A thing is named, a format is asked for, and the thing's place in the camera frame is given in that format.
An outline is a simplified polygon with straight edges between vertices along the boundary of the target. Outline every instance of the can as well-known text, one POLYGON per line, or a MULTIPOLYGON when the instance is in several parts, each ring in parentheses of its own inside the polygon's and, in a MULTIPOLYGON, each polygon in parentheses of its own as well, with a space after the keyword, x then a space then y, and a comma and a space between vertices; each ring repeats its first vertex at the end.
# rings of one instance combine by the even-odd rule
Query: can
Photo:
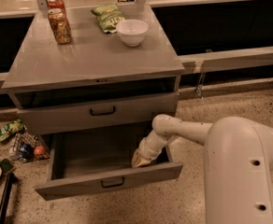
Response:
POLYGON ((65 13, 65 3, 63 0, 49 0, 49 9, 60 8, 65 13))
POLYGON ((30 144, 22 144, 21 148, 19 149, 19 161, 21 162, 28 162, 33 158, 34 149, 30 144))
POLYGON ((65 44, 71 41, 70 24, 60 8, 49 9, 48 18, 57 43, 65 44))

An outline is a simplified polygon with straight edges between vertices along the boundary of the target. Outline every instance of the countertop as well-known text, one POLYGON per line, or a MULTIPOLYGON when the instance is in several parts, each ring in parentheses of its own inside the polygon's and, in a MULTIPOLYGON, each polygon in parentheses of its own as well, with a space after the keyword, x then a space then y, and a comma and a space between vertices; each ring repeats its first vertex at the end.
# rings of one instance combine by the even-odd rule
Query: countertop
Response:
POLYGON ((37 12, 7 75, 3 89, 54 89, 98 82, 179 75, 184 68, 147 4, 118 5, 126 19, 146 21, 149 31, 137 47, 127 47, 117 34, 105 34, 93 7, 66 11, 72 41, 56 43, 44 12, 37 12))

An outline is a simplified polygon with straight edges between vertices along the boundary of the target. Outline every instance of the gray cabinet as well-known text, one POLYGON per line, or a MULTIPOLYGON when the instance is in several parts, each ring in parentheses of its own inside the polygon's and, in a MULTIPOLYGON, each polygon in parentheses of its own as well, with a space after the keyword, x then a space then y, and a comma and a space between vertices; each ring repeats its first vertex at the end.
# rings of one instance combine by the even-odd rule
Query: gray cabinet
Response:
POLYGON ((90 9, 67 11, 73 41, 65 46, 37 13, 3 87, 50 149, 48 178, 36 187, 45 200, 178 178, 182 168, 167 148, 151 166, 130 163, 154 116, 173 115, 178 104, 184 68, 158 20, 149 6, 121 6, 127 19, 150 27, 128 48, 100 30, 90 9))

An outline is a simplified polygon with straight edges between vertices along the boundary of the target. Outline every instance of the drawer handle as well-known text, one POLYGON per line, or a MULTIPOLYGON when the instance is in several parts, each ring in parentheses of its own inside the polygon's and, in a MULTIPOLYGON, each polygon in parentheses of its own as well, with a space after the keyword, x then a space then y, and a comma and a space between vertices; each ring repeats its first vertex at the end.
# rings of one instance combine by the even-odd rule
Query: drawer handle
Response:
POLYGON ((108 115, 112 115, 115 112, 116 112, 116 106, 112 107, 112 111, 108 111, 108 112, 104 112, 104 113, 98 113, 98 114, 94 113, 93 110, 90 109, 90 114, 92 116, 108 116, 108 115))
POLYGON ((104 181, 101 180, 101 187, 102 187, 103 189, 115 188, 115 187, 122 186, 122 185, 124 184, 124 182, 125 182, 125 178, 124 178, 124 177, 122 177, 121 183, 112 184, 112 185, 105 185, 104 181))

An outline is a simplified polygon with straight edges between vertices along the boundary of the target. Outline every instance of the open drawer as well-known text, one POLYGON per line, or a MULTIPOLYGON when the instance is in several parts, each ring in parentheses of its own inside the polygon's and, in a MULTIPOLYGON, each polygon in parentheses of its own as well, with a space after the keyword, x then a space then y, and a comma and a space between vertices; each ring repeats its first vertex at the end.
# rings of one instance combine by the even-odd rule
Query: open drawer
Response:
POLYGON ((150 166, 131 167, 150 131, 150 122, 139 122, 54 134, 48 180, 36 191, 48 201, 178 178, 182 163, 173 162, 169 148, 150 166))
POLYGON ((178 94, 170 92, 23 109, 18 115, 29 132, 38 135, 152 120, 154 112, 174 114, 177 103, 178 94))

